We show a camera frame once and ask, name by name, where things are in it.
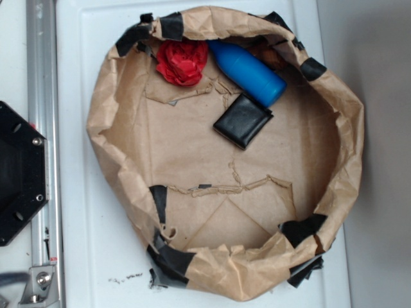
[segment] leather wallet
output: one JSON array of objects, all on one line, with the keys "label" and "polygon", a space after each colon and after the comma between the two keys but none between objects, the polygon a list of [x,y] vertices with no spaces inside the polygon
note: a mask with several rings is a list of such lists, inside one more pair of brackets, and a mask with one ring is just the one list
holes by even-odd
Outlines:
[{"label": "leather wallet", "polygon": [[273,118],[272,111],[241,94],[214,123],[214,129],[245,150],[251,140]]}]

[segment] gray wall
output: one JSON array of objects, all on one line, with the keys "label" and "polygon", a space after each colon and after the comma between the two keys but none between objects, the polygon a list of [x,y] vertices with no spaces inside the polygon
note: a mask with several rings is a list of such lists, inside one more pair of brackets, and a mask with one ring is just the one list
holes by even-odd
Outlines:
[{"label": "gray wall", "polygon": [[411,1],[317,0],[326,65],[365,104],[345,223],[354,308],[411,307]]}]

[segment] brown object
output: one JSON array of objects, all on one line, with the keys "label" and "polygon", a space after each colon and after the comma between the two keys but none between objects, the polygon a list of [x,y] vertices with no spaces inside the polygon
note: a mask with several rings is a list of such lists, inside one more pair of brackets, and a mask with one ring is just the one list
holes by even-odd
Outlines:
[{"label": "brown object", "polygon": [[273,70],[280,71],[288,66],[287,61],[274,48],[268,46],[266,40],[248,47],[247,50]]},{"label": "brown object", "polygon": [[[146,53],[119,56],[114,46],[101,67],[87,131],[142,243],[162,253],[164,244],[153,241],[161,231],[168,247],[195,253],[179,272],[188,288],[250,300],[330,248],[358,195],[363,105],[277,24],[210,6],[184,11],[182,20],[191,40],[263,35],[291,64],[279,73],[288,87],[271,107],[274,119],[242,151],[212,127],[241,92],[212,55],[203,80],[185,89],[166,82]],[[146,44],[156,50],[160,19],[150,33]],[[212,187],[194,188],[199,184]],[[165,224],[153,185],[168,187]],[[293,247],[278,224],[313,213],[325,222]]]}]

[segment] metal bracket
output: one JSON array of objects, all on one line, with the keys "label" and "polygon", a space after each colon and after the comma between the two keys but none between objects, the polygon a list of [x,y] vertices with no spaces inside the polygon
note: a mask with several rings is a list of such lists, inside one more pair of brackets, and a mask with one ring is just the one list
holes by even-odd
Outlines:
[{"label": "metal bracket", "polygon": [[19,308],[46,308],[58,300],[58,285],[54,265],[30,268]]}]

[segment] metal rail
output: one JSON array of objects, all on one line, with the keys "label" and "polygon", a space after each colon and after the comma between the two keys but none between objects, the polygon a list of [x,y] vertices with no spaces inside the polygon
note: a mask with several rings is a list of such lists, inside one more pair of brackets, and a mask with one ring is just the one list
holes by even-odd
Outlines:
[{"label": "metal rail", "polygon": [[27,0],[28,119],[47,138],[48,204],[31,221],[33,266],[54,265],[64,308],[64,263],[58,156],[57,46],[54,0]]}]

